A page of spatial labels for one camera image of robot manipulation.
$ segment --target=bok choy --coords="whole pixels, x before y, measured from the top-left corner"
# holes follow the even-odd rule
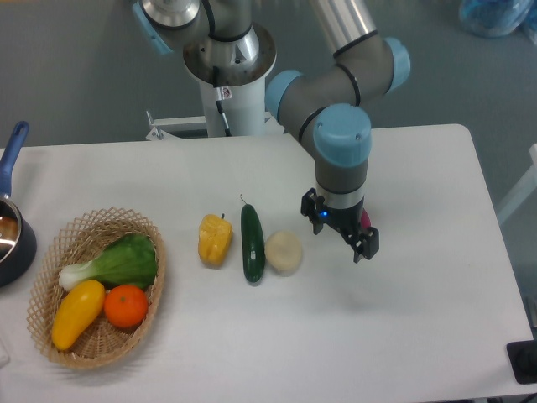
[[[154,246],[145,235],[129,234],[107,246],[89,262],[71,264],[60,272],[60,285],[70,291],[85,280],[104,285],[136,285],[144,289],[154,283],[157,261]]]

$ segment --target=orange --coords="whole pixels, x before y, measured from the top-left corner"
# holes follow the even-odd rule
[[[148,313],[148,297],[135,285],[120,285],[104,300],[108,321],[120,328],[137,326]]]

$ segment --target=green cucumber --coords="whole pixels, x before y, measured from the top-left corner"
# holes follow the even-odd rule
[[[265,241],[258,214],[252,205],[246,204],[241,211],[242,267],[244,277],[257,283],[265,269]]]

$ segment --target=yellow squash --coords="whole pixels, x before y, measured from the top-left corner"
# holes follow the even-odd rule
[[[52,343],[66,350],[102,311],[104,286],[96,280],[81,282],[61,302],[52,325]]]
[[[220,266],[232,242],[232,225],[214,214],[203,217],[200,224],[198,254],[202,262]]]

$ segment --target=wicker basket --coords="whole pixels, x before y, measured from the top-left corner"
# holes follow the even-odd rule
[[[158,271],[153,285],[146,290],[147,316],[139,327],[129,331],[114,327],[102,313],[70,349],[59,351],[52,343],[51,333],[55,314],[67,294],[58,284],[61,268],[96,258],[107,245],[127,233],[148,235],[155,248]],[[146,217],[133,210],[112,207],[75,219],[49,247],[31,291],[28,330],[35,347],[49,361],[76,369],[91,369],[121,358],[142,340],[151,326],[164,285],[165,268],[164,243],[158,229]]]

